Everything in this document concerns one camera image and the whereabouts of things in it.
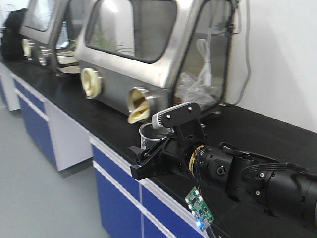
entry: gray floor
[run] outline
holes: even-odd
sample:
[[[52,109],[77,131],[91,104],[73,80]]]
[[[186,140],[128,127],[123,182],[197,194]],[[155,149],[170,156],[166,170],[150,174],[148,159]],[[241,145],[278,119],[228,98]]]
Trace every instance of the gray floor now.
[[[91,161],[57,172],[0,99],[0,238],[108,238]]]

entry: circuit board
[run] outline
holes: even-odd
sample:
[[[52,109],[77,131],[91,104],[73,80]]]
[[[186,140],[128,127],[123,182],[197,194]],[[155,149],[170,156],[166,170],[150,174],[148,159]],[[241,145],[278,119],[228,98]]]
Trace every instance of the circuit board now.
[[[196,219],[196,225],[201,231],[204,231],[213,222],[214,216],[210,212],[196,187],[189,192],[185,201]]]

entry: blue drawer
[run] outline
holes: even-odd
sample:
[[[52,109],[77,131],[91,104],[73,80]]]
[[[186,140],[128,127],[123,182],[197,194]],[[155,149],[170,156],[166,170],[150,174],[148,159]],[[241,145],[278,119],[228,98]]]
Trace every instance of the blue drawer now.
[[[141,211],[96,171],[102,225],[112,238],[141,238]]]
[[[129,174],[122,170],[108,156],[101,152],[96,146],[93,147],[94,160],[118,181],[136,200],[140,200],[139,183]]]
[[[26,90],[25,87],[23,87],[22,84],[20,84],[18,81],[14,80],[14,84],[16,89],[18,89],[23,95],[25,95],[26,97],[28,97],[28,91]]]
[[[202,238],[203,236],[167,207],[156,196],[142,187],[142,205],[176,237]]]
[[[159,228],[157,228],[147,217],[143,220],[144,238],[168,238]]]
[[[18,89],[25,97],[27,97],[38,109],[40,109],[44,114],[46,113],[44,103],[28,91],[22,84],[17,80],[14,80],[16,89]]]
[[[19,96],[18,98],[28,134],[56,167],[55,154],[48,122],[34,111],[26,101]]]
[[[38,109],[40,109],[43,113],[46,113],[44,103],[40,99],[34,96],[31,92],[28,92],[28,98]]]

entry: black bag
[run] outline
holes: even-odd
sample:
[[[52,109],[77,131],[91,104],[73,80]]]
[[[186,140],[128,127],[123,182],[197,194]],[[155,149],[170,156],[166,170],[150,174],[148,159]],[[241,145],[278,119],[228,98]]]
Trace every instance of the black bag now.
[[[23,8],[10,13],[5,21],[5,32],[2,38],[2,55],[5,60],[21,60],[24,57],[22,39],[19,34],[25,13],[27,9]]]

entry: glove box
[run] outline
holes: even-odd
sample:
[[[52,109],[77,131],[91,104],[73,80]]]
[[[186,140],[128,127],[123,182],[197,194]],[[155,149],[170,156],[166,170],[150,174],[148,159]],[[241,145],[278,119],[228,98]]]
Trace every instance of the glove box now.
[[[221,102],[236,1],[92,0],[75,56],[87,98],[128,122],[184,102]]]
[[[88,0],[30,0],[20,33],[25,56],[50,70],[79,73],[74,57]]]

